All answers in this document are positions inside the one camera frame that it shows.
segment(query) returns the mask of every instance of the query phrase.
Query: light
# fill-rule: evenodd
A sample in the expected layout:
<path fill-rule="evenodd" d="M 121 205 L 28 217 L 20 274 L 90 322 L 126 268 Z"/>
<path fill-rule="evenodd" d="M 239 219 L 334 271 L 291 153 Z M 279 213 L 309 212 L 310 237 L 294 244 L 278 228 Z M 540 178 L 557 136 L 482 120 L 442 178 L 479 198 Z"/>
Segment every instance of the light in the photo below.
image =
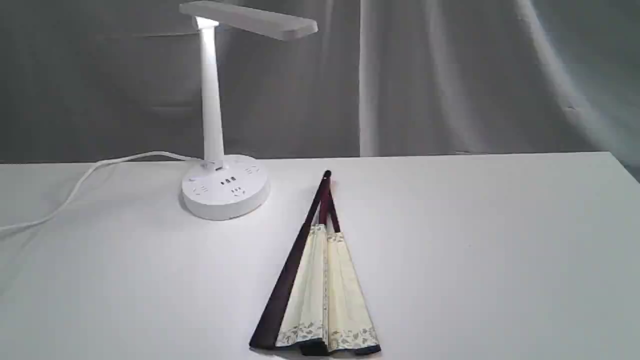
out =
<path fill-rule="evenodd" d="M 198 24 L 198 29 L 200 30 L 215 28 L 219 24 L 219 22 L 215 20 L 207 19 L 205 17 L 197 17 L 197 16 L 196 16 L 196 23 Z"/>

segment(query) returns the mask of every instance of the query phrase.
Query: desk lamp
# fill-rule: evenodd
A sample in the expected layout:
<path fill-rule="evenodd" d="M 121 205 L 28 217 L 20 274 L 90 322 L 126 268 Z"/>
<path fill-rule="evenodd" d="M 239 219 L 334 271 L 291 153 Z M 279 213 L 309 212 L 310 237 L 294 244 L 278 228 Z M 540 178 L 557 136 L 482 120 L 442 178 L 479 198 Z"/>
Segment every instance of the desk lamp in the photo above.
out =
<path fill-rule="evenodd" d="M 219 23 L 279 40 L 293 40 L 317 31 L 314 20 L 213 1 L 180 5 L 195 17 L 202 61 L 202 123 L 204 161 L 182 180 L 182 196 L 196 216 L 226 220 L 258 208 L 269 196 L 266 169 L 254 158 L 225 155 L 216 63 L 215 27 Z"/>

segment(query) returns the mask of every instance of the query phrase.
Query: lamp base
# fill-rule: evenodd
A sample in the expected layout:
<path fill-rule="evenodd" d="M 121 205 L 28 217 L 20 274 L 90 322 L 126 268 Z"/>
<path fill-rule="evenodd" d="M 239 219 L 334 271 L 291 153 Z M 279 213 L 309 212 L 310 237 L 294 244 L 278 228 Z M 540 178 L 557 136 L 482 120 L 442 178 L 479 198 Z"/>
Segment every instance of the lamp base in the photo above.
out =
<path fill-rule="evenodd" d="M 254 158 L 226 155 L 217 170 L 201 163 L 182 180 L 182 198 L 197 217 L 227 220 L 257 209 L 269 197 L 266 169 Z"/>

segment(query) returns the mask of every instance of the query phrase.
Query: lamp head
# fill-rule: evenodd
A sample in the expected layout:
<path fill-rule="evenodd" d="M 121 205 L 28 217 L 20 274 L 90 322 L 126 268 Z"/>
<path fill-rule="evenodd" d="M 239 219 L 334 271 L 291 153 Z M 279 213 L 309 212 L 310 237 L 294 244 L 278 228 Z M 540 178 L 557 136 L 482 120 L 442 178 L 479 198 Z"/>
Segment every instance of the lamp head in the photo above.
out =
<path fill-rule="evenodd" d="M 214 1 L 180 4 L 180 12 L 196 17 L 200 29 L 211 28 L 220 22 L 279 40 L 305 37 L 318 30 L 317 23 L 311 19 Z"/>

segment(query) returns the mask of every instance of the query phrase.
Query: power cord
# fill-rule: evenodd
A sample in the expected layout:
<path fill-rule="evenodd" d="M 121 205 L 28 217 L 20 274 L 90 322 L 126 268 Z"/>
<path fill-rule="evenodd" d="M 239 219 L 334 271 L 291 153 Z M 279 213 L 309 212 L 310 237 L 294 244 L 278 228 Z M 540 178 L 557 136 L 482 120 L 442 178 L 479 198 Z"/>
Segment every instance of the power cord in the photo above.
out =
<path fill-rule="evenodd" d="M 7 231 L 7 230 L 16 230 L 16 229 L 21 229 L 23 227 L 30 227 L 30 226 L 34 226 L 34 225 L 38 225 L 38 224 L 42 224 L 44 222 L 47 222 L 49 220 L 51 220 L 52 218 L 54 218 L 60 211 L 62 211 L 73 199 L 73 197 L 75 196 L 75 194 L 77 193 L 78 189 L 80 189 L 80 186 L 82 185 L 82 183 L 94 172 L 96 171 L 99 167 L 103 167 L 105 165 L 112 165 L 112 164 L 117 164 L 117 163 L 123 163 L 125 161 L 129 161 L 129 160 L 135 160 L 135 159 L 140 159 L 140 158 L 146 158 L 147 156 L 166 156 L 167 158 L 173 158 L 176 160 L 199 160 L 198 158 L 190 158 L 189 156 L 182 156 L 182 155 L 178 155 L 178 154 L 174 154 L 172 152 L 166 152 L 166 151 L 150 151 L 150 152 L 144 152 L 142 154 L 136 154 L 136 155 L 131 155 L 131 156 L 126 156 L 124 158 L 117 158 L 117 159 L 106 159 L 106 160 L 100 160 L 96 163 L 94 163 L 89 170 L 87 170 L 84 175 L 80 178 L 80 180 L 78 180 L 78 182 L 76 183 L 76 185 L 74 186 L 74 189 L 71 190 L 71 192 L 69 193 L 69 195 L 67 196 L 67 199 L 64 201 L 64 203 L 62 203 L 62 205 L 60 205 L 57 209 L 55 209 L 52 213 L 50 213 L 49 215 L 47 215 L 46 217 L 41 218 L 40 220 L 35 220 L 35 221 L 31 221 L 31 222 L 23 222 L 20 224 L 13 224 L 13 225 L 7 225 L 7 226 L 2 226 L 0 227 L 0 232 L 1 231 Z"/>

